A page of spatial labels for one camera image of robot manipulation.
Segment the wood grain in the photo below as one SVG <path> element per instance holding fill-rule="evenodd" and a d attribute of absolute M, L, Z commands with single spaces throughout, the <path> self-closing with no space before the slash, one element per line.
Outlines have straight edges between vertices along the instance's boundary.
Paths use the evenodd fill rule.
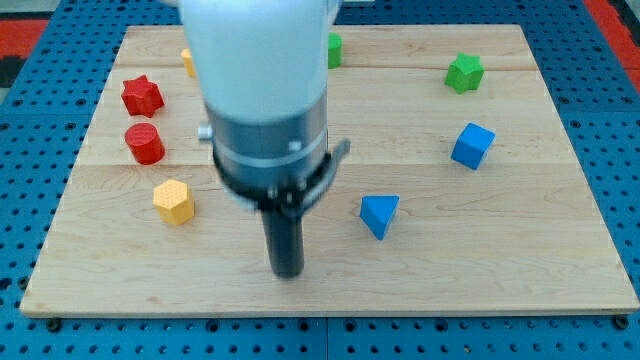
<path fill-rule="evenodd" d="M 304 218 L 306 266 L 273 277 L 259 214 L 225 194 L 179 27 L 130 28 L 36 264 L 33 317 L 492 316 L 628 313 L 634 290 L 517 26 L 338 27 L 331 142 L 352 140 L 336 182 Z M 443 85 L 457 51 L 482 55 L 478 91 Z M 122 80 L 146 73 L 166 106 L 130 117 Z M 122 141 L 154 123 L 168 149 L 133 162 Z M 497 138 L 478 171 L 449 159 L 473 121 Z M 196 217 L 162 223 L 152 189 L 189 183 Z M 366 194 L 399 194 L 377 241 Z"/>

